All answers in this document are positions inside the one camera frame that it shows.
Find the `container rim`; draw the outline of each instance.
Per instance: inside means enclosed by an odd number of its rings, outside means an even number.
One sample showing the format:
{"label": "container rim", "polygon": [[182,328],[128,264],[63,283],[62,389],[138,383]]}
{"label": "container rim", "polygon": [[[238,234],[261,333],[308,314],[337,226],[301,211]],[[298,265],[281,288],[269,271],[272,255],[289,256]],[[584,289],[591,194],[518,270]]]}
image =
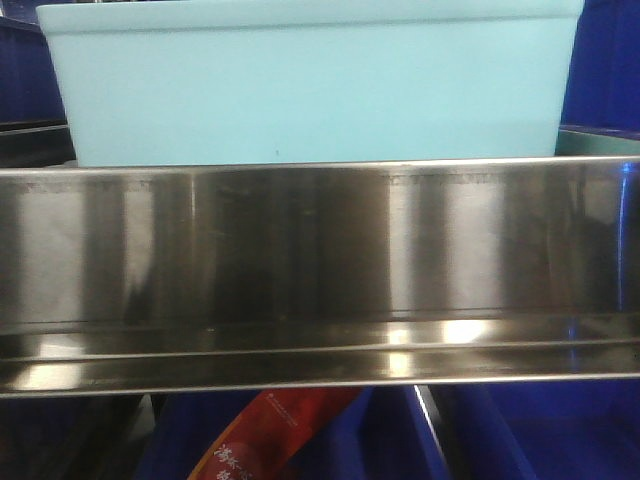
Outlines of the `container rim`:
{"label": "container rim", "polygon": [[577,18],[584,0],[189,0],[43,5],[45,34]]}

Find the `metal frame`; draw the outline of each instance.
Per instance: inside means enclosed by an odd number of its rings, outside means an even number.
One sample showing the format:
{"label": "metal frame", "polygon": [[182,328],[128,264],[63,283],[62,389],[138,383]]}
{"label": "metal frame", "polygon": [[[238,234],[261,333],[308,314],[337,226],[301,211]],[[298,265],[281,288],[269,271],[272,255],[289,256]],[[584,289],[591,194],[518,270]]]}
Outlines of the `metal frame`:
{"label": "metal frame", "polygon": [[638,162],[0,171],[0,396],[640,377]]}

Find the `red package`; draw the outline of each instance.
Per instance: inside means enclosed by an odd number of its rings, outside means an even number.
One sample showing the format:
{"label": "red package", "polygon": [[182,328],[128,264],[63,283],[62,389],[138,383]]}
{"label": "red package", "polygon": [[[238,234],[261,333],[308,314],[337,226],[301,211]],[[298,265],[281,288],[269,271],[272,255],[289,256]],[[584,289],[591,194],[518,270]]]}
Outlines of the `red package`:
{"label": "red package", "polygon": [[272,480],[360,388],[265,390],[204,454],[188,480]]}

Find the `shelf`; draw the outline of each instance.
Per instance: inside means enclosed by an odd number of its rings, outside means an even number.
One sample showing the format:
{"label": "shelf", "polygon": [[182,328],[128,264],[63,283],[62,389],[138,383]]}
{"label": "shelf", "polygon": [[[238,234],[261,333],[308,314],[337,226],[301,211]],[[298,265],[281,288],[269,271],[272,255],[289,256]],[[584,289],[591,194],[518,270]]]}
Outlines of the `shelf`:
{"label": "shelf", "polygon": [[640,377],[639,194],[634,156],[5,169],[0,396]]}

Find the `light blue plastic container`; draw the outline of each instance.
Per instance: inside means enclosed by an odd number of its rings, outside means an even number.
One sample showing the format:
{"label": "light blue plastic container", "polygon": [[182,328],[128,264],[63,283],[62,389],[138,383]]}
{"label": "light blue plastic container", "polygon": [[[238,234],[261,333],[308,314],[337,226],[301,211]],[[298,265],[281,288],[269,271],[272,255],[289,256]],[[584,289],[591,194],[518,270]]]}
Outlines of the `light blue plastic container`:
{"label": "light blue plastic container", "polygon": [[51,5],[81,165],[552,155],[583,0]]}

